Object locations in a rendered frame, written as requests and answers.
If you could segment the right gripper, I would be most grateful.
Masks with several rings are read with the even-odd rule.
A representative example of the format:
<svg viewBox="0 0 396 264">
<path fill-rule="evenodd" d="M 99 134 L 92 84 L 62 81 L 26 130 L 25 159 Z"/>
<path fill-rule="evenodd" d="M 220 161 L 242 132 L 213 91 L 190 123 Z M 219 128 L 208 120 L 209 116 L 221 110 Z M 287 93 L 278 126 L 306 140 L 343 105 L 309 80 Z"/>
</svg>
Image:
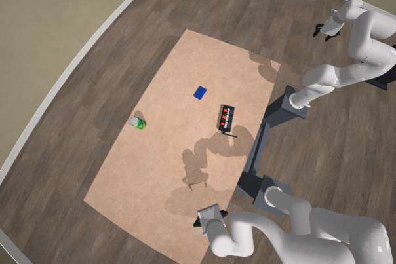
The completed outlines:
<svg viewBox="0 0 396 264">
<path fill-rule="evenodd" d="M 316 25 L 316 31 L 313 34 L 313 37 L 315 37 L 319 32 L 327 34 L 328 36 L 325 38 L 325 41 L 327 42 L 330 38 L 333 38 L 337 35 L 340 34 L 339 30 L 342 28 L 343 24 L 338 24 L 333 20 L 333 16 L 331 16 L 329 19 L 327 19 L 323 24 L 317 24 Z M 318 28 L 320 27 L 320 28 Z"/>
</svg>

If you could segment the green and yellow drink can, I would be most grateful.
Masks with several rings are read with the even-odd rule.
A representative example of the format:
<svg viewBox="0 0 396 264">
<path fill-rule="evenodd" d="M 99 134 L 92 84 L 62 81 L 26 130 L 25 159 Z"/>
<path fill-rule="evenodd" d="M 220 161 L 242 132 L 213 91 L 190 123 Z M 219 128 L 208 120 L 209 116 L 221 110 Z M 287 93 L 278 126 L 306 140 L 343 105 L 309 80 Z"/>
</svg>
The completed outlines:
<svg viewBox="0 0 396 264">
<path fill-rule="evenodd" d="M 139 117 L 133 117 L 130 120 L 130 123 L 133 127 L 136 127 L 140 130 L 143 130 L 146 127 L 146 122 Z"/>
</svg>

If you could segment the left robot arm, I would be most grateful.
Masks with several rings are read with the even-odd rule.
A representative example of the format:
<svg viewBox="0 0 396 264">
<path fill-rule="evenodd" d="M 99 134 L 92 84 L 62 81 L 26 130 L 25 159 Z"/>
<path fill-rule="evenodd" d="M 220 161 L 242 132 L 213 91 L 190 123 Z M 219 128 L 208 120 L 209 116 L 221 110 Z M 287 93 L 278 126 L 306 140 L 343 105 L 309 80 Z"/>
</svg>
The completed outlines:
<svg viewBox="0 0 396 264">
<path fill-rule="evenodd" d="M 312 208 L 308 200 L 276 186 L 266 189 L 264 200 L 290 214 L 293 234 L 261 214 L 234 212 L 229 219 L 230 235 L 218 217 L 216 203 L 198 210 L 206 225 L 203 236 L 208 236 L 215 255 L 252 255 L 254 226 L 269 238 L 283 264 L 393 264 L 386 228 L 371 217 Z M 348 243 L 351 251 L 341 241 Z"/>
</svg>

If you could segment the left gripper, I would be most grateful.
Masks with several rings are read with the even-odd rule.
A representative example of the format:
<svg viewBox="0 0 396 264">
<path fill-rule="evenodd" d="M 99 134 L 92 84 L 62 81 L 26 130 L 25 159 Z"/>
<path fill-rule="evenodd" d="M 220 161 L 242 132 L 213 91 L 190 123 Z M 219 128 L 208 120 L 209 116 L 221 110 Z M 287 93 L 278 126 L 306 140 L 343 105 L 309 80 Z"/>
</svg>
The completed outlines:
<svg viewBox="0 0 396 264">
<path fill-rule="evenodd" d="M 223 218 L 226 217 L 227 215 L 228 215 L 228 211 L 220 210 L 218 212 L 218 217 L 219 217 L 220 221 L 224 224 L 224 226 L 225 226 L 225 223 L 224 223 Z M 205 221 L 204 221 L 203 217 L 200 219 L 198 216 L 197 220 L 193 224 L 193 227 L 202 227 L 203 232 L 206 231 L 205 230 L 206 225 L 205 225 Z"/>
</svg>

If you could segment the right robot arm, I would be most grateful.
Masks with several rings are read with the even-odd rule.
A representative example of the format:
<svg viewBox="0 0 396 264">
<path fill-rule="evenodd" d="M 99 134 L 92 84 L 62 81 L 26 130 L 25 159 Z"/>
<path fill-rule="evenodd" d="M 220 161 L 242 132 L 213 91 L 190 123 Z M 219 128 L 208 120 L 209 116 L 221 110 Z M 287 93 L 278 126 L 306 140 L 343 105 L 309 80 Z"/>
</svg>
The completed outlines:
<svg viewBox="0 0 396 264">
<path fill-rule="evenodd" d="M 293 108 L 310 108 L 308 104 L 315 98 L 335 88 L 379 77 L 396 64 L 396 50 L 375 40 L 392 36 L 396 32 L 396 21 L 379 12 L 362 9 L 362 4 L 362 0 L 347 0 L 338 11 L 330 9 L 328 15 L 338 24 L 345 21 L 353 24 L 347 51 L 352 58 L 364 63 L 344 68 L 323 64 L 309 71 L 302 79 L 305 88 L 289 97 Z"/>
</svg>

